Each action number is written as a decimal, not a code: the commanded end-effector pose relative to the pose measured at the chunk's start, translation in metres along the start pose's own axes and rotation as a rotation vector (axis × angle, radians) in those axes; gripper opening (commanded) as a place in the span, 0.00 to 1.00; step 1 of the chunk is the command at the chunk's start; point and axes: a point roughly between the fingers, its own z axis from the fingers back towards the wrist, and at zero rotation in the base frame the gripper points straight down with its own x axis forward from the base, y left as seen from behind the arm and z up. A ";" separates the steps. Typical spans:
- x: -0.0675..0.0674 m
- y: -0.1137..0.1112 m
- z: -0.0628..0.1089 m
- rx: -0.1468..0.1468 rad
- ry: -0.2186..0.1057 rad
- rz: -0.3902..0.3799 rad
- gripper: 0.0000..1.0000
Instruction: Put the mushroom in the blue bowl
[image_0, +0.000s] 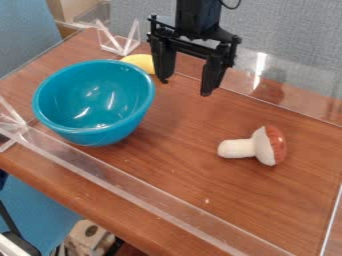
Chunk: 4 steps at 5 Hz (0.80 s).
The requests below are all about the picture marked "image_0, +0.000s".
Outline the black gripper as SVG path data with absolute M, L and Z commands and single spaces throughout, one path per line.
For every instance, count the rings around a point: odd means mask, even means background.
M 175 21 L 160 15 L 148 17 L 154 74 L 162 84 L 175 71 L 176 53 L 207 60 L 201 72 L 200 95 L 207 97 L 219 87 L 225 70 L 233 66 L 241 38 L 217 24 L 199 33 L 183 31 Z

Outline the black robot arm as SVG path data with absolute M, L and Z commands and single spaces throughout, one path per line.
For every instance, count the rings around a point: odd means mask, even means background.
M 209 96 L 219 87 L 225 70 L 233 67 L 236 48 L 241 43 L 237 35 L 220 25 L 221 0 L 176 0 L 175 21 L 148 17 L 150 30 L 146 41 L 150 47 L 154 74 L 167 84 L 175 72 L 176 53 L 205 60 L 201 71 L 200 95 Z

